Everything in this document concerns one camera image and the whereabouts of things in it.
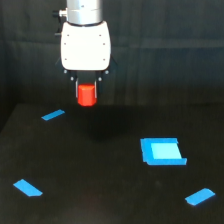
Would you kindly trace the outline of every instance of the black table surface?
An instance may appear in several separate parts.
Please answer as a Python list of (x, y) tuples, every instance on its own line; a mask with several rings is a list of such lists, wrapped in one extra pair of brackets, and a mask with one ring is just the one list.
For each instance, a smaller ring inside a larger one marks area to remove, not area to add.
[[(164, 137), (178, 139), (186, 166), (143, 162), (140, 139)], [(0, 134), (0, 223), (221, 224), (223, 159), (223, 106), (19, 104)], [(23, 194), (21, 179), (43, 194)], [(203, 188), (216, 195), (189, 205)]]

